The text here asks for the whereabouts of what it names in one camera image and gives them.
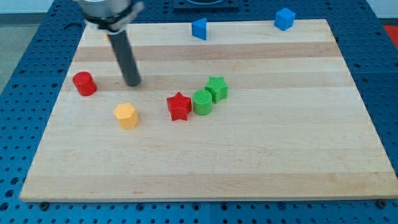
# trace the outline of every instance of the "wooden table surface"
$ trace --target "wooden table surface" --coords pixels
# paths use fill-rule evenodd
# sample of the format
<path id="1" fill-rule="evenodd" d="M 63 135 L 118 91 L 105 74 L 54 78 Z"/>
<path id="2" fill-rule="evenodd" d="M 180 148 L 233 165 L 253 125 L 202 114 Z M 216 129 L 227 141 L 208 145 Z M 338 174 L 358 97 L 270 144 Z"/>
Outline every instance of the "wooden table surface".
<path id="1" fill-rule="evenodd" d="M 86 28 L 20 198 L 26 202 L 397 198 L 398 180 L 325 20 L 131 24 L 142 83 L 124 84 L 110 43 Z M 72 76 L 98 86 L 80 96 Z M 171 121 L 166 98 L 209 76 L 229 97 Z M 113 110 L 131 103 L 134 129 Z"/>

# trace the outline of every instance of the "blue cube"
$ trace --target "blue cube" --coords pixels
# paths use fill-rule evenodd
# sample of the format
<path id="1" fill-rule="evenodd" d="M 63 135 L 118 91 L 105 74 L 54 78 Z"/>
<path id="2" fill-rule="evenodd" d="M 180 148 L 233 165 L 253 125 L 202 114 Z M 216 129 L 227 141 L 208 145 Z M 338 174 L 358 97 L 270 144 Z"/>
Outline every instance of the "blue cube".
<path id="1" fill-rule="evenodd" d="M 274 26 L 285 31 L 293 25 L 296 13 L 288 8 L 284 8 L 276 12 Z"/>
<path id="2" fill-rule="evenodd" d="M 201 38 L 202 40 L 206 40 L 206 23 L 206 18 L 192 22 L 192 35 Z"/>

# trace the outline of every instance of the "red star block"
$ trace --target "red star block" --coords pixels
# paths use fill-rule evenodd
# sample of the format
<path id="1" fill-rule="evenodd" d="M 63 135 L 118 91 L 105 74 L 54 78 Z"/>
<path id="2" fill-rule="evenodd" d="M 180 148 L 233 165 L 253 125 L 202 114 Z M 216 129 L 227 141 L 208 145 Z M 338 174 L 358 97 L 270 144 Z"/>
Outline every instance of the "red star block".
<path id="1" fill-rule="evenodd" d="M 172 115 L 172 121 L 178 119 L 187 121 L 188 114 L 192 110 L 191 98 L 183 96 L 180 92 L 173 97 L 167 98 L 167 106 Z"/>

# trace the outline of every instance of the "red cylinder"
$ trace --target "red cylinder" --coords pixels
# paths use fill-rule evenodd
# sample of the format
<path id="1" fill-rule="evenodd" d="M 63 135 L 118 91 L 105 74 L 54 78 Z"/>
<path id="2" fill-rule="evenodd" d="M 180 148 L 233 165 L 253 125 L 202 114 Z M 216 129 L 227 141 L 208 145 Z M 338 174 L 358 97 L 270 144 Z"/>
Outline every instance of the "red cylinder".
<path id="1" fill-rule="evenodd" d="M 73 77 L 73 84 L 75 84 L 77 91 L 82 96 L 90 96 L 97 91 L 97 86 L 89 72 L 77 73 Z"/>

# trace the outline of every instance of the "green cylinder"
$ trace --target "green cylinder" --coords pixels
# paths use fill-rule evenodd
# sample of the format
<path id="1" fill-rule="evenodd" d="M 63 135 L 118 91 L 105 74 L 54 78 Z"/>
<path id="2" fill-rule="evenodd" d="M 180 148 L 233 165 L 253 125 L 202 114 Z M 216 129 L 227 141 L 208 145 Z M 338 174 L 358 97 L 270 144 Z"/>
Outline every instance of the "green cylinder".
<path id="1" fill-rule="evenodd" d="M 208 115 L 213 109 L 211 93 L 207 90 L 198 90 L 192 96 L 193 110 L 197 115 Z"/>

